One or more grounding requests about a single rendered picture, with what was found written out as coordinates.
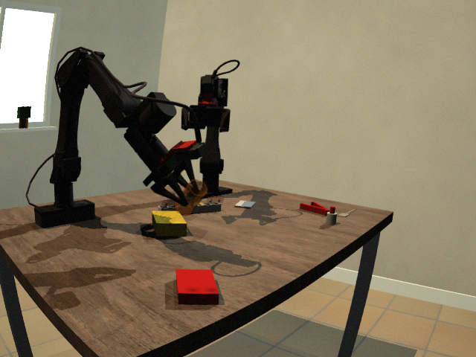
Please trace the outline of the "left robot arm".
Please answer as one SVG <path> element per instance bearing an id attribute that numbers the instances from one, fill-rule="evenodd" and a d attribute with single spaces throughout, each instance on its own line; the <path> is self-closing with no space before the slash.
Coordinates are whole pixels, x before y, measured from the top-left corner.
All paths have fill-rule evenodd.
<path id="1" fill-rule="evenodd" d="M 221 78 L 219 80 L 219 77 L 216 76 L 214 79 L 212 79 L 211 76 L 212 75 L 206 74 L 205 76 L 201 77 L 198 102 L 203 103 L 204 93 L 213 93 L 213 103 L 216 103 L 217 106 L 227 106 L 228 78 Z M 233 189 L 231 188 L 219 187 L 219 174 L 222 174 L 221 171 L 223 171 L 224 167 L 224 159 L 220 159 L 219 127 L 207 126 L 205 146 L 207 153 L 200 158 L 200 173 L 203 174 L 202 182 L 208 189 L 205 197 L 233 192 Z"/>

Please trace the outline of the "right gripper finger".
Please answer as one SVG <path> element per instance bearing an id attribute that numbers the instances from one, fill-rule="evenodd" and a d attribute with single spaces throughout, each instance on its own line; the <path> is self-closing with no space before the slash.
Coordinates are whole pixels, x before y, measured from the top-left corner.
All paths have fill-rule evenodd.
<path id="1" fill-rule="evenodd" d="M 170 191 L 166 190 L 164 187 L 169 185 L 179 196 L 179 198 L 173 195 Z M 163 180 L 161 180 L 153 189 L 154 193 L 157 193 L 161 196 L 167 197 L 168 199 L 172 199 L 173 201 L 179 203 L 180 205 L 186 207 L 189 205 L 185 195 L 183 194 L 178 182 L 176 181 L 175 176 L 171 172 L 167 175 Z"/>
<path id="2" fill-rule="evenodd" d="M 173 171 L 173 175 L 175 176 L 176 178 L 176 181 L 181 185 L 183 186 L 184 188 L 186 188 L 186 186 L 188 185 L 187 181 L 183 178 L 183 176 L 181 175 L 181 172 L 185 170 L 187 175 L 188 175 L 188 178 L 189 180 L 193 180 L 195 179 L 194 177 L 194 173 L 193 173 L 193 167 L 192 167 L 192 163 L 191 163 L 191 160 L 186 160 L 186 161 L 183 161 L 177 168 L 174 169 Z"/>

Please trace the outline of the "grey cylinder with red cap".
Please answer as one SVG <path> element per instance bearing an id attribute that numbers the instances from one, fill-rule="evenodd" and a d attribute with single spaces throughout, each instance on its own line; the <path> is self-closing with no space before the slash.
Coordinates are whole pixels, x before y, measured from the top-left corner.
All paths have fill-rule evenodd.
<path id="1" fill-rule="evenodd" d="M 330 212 L 327 212 L 326 224 L 335 225 L 336 224 L 336 219 L 337 219 L 337 213 L 335 213 L 335 207 L 331 206 L 330 207 Z"/>

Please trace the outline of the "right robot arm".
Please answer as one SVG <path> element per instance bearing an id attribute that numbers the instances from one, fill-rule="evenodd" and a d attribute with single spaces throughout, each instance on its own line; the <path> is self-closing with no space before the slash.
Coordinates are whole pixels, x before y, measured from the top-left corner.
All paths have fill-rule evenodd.
<path id="1" fill-rule="evenodd" d="M 80 104 L 88 85 L 100 98 L 103 111 L 115 127 L 128 128 L 124 138 L 136 153 L 147 141 L 153 143 L 155 134 L 176 115 L 174 105 L 141 102 L 131 97 L 132 91 L 121 87 L 100 61 L 86 50 L 77 49 L 60 66 L 57 83 L 61 99 L 60 122 L 50 178 L 50 183 L 54 184 L 55 202 L 35 207 L 34 211 L 40 216 L 95 207 L 86 199 L 74 201 L 72 183 L 77 181 L 81 171 L 77 131 Z"/>

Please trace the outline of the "red rectangular block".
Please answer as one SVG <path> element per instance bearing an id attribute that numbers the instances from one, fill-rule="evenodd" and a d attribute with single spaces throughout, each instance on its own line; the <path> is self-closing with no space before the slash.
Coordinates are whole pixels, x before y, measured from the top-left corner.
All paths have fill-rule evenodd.
<path id="1" fill-rule="evenodd" d="M 178 304 L 219 305 L 212 270 L 176 269 Z"/>

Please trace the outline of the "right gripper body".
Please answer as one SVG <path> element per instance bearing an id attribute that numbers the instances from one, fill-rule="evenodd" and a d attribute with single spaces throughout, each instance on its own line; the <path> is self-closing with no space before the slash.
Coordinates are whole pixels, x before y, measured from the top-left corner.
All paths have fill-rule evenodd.
<path id="1" fill-rule="evenodd" d="M 176 160 L 174 152 L 189 150 L 196 144 L 196 141 L 180 141 L 168 151 L 158 137 L 153 138 L 153 144 L 151 141 L 147 141 L 138 150 L 138 156 L 141 160 L 147 165 L 151 172 L 154 170 L 144 179 L 143 183 L 145 186 L 147 187 L 151 181 L 154 181 L 154 185 L 151 186 L 151 189 L 153 189 L 162 179 L 183 162 Z"/>

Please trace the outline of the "amber translucent pill bottle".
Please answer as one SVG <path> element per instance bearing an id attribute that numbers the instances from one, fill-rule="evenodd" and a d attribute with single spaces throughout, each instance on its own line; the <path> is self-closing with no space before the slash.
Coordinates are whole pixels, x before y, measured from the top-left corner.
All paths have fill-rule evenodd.
<path id="1" fill-rule="evenodd" d="M 176 211 L 182 216 L 189 216 L 205 197 L 207 191 L 208 189 L 202 181 L 198 179 L 191 180 L 183 191 L 189 205 L 184 207 L 176 202 Z"/>

